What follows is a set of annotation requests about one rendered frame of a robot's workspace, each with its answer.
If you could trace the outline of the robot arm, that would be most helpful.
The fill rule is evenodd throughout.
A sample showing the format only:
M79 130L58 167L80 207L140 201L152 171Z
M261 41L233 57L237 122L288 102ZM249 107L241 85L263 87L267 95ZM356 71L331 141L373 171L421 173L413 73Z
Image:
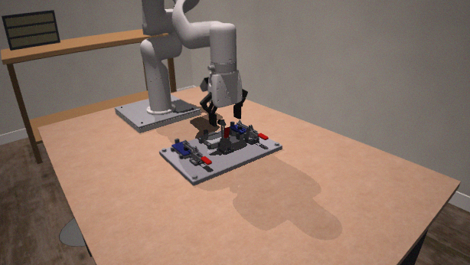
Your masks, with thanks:
M200 0L173 1L174 9L165 9L164 0L142 0L145 33L168 33L168 36L147 38L140 44L149 94L147 113L152 115L165 115L175 110L175 105L171 104L168 69L162 60L178 57L182 45L188 49L210 47L208 70L222 74L237 70L235 25L219 21L190 23L184 14Z

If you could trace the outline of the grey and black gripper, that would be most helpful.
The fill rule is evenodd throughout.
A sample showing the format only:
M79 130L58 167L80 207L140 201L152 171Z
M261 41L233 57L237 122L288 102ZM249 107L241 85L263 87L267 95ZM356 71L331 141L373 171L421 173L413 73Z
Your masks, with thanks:
M233 116L241 119L241 107L246 100L248 92L242 89L240 72L209 74L208 95L200 102L200 105L209 115L209 123L217 126L217 108L233 105ZM209 106L207 103L209 102ZM213 108L213 109L212 109Z

